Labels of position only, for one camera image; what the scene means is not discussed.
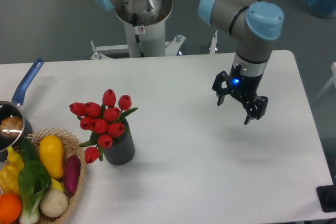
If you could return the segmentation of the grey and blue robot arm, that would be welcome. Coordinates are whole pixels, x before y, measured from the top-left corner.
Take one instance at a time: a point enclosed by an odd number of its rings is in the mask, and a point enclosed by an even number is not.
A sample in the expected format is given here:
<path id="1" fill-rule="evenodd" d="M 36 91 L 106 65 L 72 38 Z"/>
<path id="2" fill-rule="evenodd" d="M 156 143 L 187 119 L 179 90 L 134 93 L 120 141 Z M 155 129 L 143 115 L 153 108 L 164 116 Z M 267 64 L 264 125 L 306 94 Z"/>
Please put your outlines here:
<path id="1" fill-rule="evenodd" d="M 123 21 L 130 57 L 165 55 L 165 21 L 172 0 L 94 1 Z M 259 96 L 257 88 L 280 36 L 283 11 L 269 0 L 200 0 L 198 15 L 239 42 L 230 72 L 222 71 L 214 80 L 217 103 L 229 95 L 243 105 L 246 122 L 260 119 L 268 98 Z"/>

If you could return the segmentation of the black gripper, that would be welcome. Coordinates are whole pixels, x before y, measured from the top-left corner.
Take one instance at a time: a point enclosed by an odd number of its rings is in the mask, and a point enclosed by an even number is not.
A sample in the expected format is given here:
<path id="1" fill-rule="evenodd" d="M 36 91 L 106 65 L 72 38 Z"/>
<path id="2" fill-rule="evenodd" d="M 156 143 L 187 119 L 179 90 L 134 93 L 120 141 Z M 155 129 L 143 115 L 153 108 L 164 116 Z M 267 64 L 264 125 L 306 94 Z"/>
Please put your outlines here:
<path id="1" fill-rule="evenodd" d="M 233 90 L 231 94 L 238 97 L 245 96 L 247 101 L 244 102 L 244 109 L 247 112 L 244 124 L 247 125 L 250 121 L 259 120 L 264 116 L 268 104 L 268 98 L 265 96 L 258 96 L 257 89 L 260 84 L 263 74 L 259 76 L 246 76 L 243 74 L 243 65 L 238 64 L 232 67 L 230 74 L 226 71 L 221 71 L 216 75 L 212 90 L 216 92 L 217 106 L 223 104 L 225 96 Z M 222 84 L 226 82 L 227 88 L 223 88 Z"/>

